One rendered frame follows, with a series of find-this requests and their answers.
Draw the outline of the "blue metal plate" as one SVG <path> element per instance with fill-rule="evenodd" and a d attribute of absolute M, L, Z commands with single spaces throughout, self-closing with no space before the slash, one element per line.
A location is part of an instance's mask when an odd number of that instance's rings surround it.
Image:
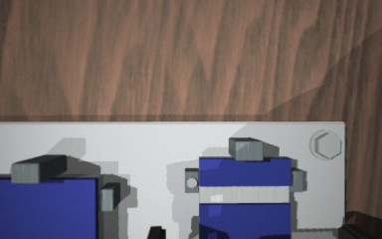
<path fill-rule="evenodd" d="M 13 184 L 0 174 L 0 239 L 103 239 L 103 174 L 59 174 Z"/>

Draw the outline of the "blue rectangular block with white band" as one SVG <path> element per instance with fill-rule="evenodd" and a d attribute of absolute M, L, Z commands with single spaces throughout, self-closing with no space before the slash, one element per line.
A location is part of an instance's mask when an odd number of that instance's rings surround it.
<path fill-rule="evenodd" d="M 199 156 L 199 239 L 290 239 L 291 158 Z"/>

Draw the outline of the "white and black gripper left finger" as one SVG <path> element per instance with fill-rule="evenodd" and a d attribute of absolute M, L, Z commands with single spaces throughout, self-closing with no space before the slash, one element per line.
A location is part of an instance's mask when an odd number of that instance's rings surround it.
<path fill-rule="evenodd" d="M 162 229 L 162 226 L 151 226 L 147 239 L 166 239 L 166 229 Z"/>

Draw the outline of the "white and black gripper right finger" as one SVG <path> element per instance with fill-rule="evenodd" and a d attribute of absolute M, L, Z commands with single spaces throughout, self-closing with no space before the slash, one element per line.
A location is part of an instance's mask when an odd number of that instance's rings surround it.
<path fill-rule="evenodd" d="M 343 224 L 338 228 L 338 239 L 377 239 L 355 224 Z"/>

